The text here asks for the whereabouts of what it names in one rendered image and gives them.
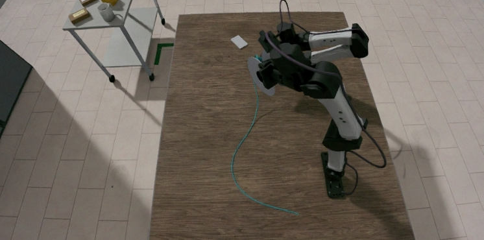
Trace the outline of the grey cable reel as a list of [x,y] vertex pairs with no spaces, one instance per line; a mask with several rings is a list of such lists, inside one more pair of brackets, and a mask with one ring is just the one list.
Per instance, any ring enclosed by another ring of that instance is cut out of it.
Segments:
[[[269,58],[271,58],[270,56],[270,53],[266,53],[265,50],[262,51],[262,54],[261,54],[261,57],[262,57],[262,61],[265,61]],[[257,59],[257,58],[254,58],[254,57],[250,57],[248,59],[248,70],[253,78],[253,80],[255,81],[255,83],[257,84],[257,86],[260,88],[260,90],[262,92],[264,92],[265,94],[269,95],[269,96],[273,96],[275,94],[275,86],[273,86],[272,88],[270,88],[269,90],[265,88],[265,86],[263,85],[263,79],[262,79],[262,76],[260,76],[260,73],[259,73],[259,66],[258,64],[260,64],[261,62]]]

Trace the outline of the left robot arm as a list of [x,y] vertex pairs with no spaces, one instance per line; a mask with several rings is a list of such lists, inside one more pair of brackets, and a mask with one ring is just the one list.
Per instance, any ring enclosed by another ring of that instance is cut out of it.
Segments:
[[[337,66],[331,62],[320,61],[310,64],[297,44],[282,43],[277,45],[277,48],[301,64],[319,71],[338,74],[342,78]],[[339,79],[304,69],[284,58],[275,49],[269,56],[282,75],[284,86],[297,92],[303,91],[305,96],[318,99],[330,113],[332,120],[322,141],[328,152],[321,153],[322,165],[328,196],[343,197],[345,193],[341,178],[345,174],[345,151],[360,148],[363,140],[360,134],[363,129],[341,88]]]

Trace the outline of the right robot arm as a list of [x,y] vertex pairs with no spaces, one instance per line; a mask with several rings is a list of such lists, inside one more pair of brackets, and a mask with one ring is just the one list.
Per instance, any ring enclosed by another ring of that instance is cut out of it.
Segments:
[[[360,31],[353,30],[352,32],[352,29],[359,29]],[[341,31],[315,33],[296,33],[292,23],[283,22],[279,38],[282,43],[298,44],[302,51],[308,51],[304,53],[304,56],[309,59],[310,64],[320,61],[331,62],[348,57],[364,58],[369,54],[369,38],[357,23],[353,23],[352,27]],[[338,46],[322,51],[311,51],[316,47],[328,45]]]

